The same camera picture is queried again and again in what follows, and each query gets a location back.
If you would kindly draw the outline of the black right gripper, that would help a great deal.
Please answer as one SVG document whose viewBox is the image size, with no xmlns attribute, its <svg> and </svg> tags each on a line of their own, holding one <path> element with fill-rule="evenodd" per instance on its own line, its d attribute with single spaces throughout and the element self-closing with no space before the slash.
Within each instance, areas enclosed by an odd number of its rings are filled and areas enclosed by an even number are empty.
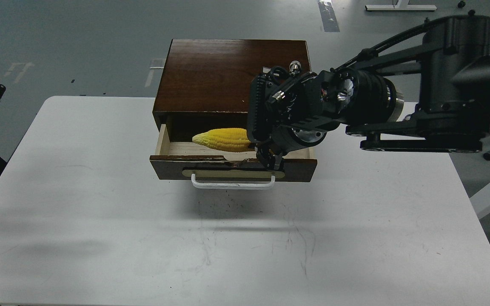
<svg viewBox="0 0 490 306">
<path fill-rule="evenodd" d="M 283 171 L 283 156 L 314 147 L 341 124 L 350 125 L 356 74 L 350 68 L 315 72 L 281 66 L 250 85 L 247 136 L 268 170 Z"/>
</svg>

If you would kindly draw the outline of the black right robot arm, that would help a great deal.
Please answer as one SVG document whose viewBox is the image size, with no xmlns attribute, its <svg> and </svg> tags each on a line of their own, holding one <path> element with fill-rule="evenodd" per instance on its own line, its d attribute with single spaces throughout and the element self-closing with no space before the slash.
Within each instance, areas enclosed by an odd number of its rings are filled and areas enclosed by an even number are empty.
<svg viewBox="0 0 490 306">
<path fill-rule="evenodd" d="M 247 137 L 262 165 L 340 124 L 368 151 L 476 153 L 490 134 L 490 17 L 427 20 L 329 71 L 294 61 L 251 82 Z"/>
</svg>

